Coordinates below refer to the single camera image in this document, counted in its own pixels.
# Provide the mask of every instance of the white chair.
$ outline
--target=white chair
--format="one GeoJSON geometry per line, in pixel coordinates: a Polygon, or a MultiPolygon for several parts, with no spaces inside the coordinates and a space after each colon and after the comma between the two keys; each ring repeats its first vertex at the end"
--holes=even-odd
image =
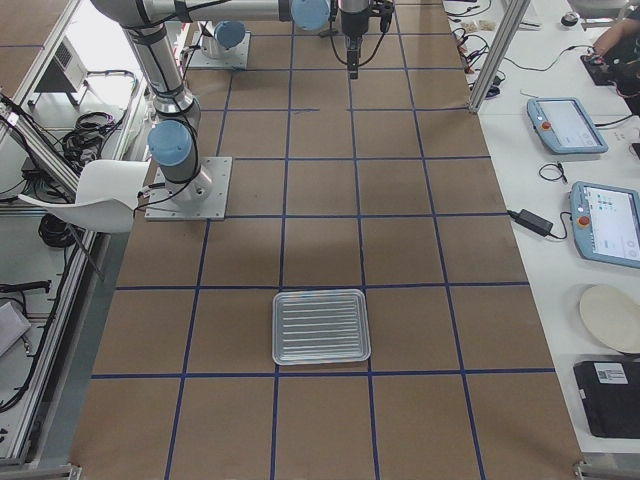
{"type": "Polygon", "coordinates": [[[85,248],[73,225],[100,233],[131,231],[133,210],[138,206],[149,163],[118,160],[94,160],[88,163],[78,180],[74,203],[49,203],[18,195],[20,200],[40,207],[67,222],[77,245],[87,256],[98,276],[104,275],[85,248]]]}

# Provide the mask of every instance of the white desk surface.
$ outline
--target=white desk surface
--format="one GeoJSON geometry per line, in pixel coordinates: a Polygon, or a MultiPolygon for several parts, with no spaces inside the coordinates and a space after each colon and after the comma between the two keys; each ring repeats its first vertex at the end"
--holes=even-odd
{"type": "MultiPolygon", "coordinates": [[[[563,48],[590,43],[579,26],[569,30],[560,26],[562,14],[569,10],[566,2],[532,1],[543,19],[543,29],[518,31],[508,57],[521,65],[544,67],[563,48]]],[[[447,3],[447,8],[454,10],[450,5],[447,3]]],[[[499,0],[494,0],[492,13],[502,14],[499,0]]],[[[485,18],[490,17],[480,15],[478,19],[485,18]]],[[[452,29],[458,26],[451,24],[452,29]]],[[[480,34],[488,40],[493,35],[480,34]]],[[[522,95],[520,89],[538,96],[578,97],[595,123],[629,113],[625,102],[612,88],[593,85],[579,60],[584,51],[576,49],[565,53],[554,67],[543,73],[519,70],[503,62],[501,70],[506,73],[507,81],[501,85],[502,93],[485,101],[479,115],[507,207],[516,211],[524,208],[552,221],[556,235],[562,235],[559,214],[569,209],[568,193],[573,182],[582,180],[640,190],[640,159],[630,149],[632,142],[640,141],[637,117],[601,130],[609,145],[607,153],[557,156],[543,147],[526,115],[528,97],[522,95]],[[538,176],[543,164],[556,161],[562,162],[568,184],[548,182],[538,176]]],[[[551,241],[515,223],[513,229],[580,448],[585,453],[640,453],[640,440],[591,435],[573,374],[574,364],[582,360],[619,356],[600,344],[584,327],[578,310],[582,293],[592,285],[607,284],[640,303],[640,271],[582,259],[571,231],[566,240],[551,241]]]]}

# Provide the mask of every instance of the robotic arm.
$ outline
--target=robotic arm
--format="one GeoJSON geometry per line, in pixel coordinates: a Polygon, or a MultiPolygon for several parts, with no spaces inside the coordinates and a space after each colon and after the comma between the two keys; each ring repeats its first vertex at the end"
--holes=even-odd
{"type": "Polygon", "coordinates": [[[105,16],[120,24],[154,93],[154,107],[160,120],[149,135],[149,147],[164,175],[163,209],[170,217],[160,219],[202,219],[224,217],[224,204],[213,197],[226,194],[215,186],[215,177],[226,177],[212,165],[225,164],[230,158],[200,158],[197,130],[200,107],[185,86],[164,23],[212,20],[293,20],[305,30],[317,30],[338,11],[347,47],[347,65],[351,78],[358,77],[362,37],[368,31],[369,19],[380,18],[381,31],[391,23],[393,4],[389,0],[91,0],[105,16]]]}

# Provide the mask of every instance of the clear plastic tray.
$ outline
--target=clear plastic tray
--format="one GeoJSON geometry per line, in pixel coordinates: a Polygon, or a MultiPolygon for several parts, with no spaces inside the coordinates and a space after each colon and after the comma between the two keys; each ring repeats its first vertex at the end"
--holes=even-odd
{"type": "Polygon", "coordinates": [[[358,362],[369,355],[360,290],[282,292],[273,299],[273,360],[278,365],[358,362]]]}

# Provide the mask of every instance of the touchscreen tablet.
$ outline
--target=touchscreen tablet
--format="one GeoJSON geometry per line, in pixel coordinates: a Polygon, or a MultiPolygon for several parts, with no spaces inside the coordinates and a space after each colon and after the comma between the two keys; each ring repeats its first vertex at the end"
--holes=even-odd
{"type": "Polygon", "coordinates": [[[527,112],[543,143],[554,153],[603,153],[608,146],[576,98],[538,98],[527,112]]]}
{"type": "Polygon", "coordinates": [[[640,268],[640,198],[633,190],[577,182],[572,225],[580,253],[592,260],[640,268]]]}

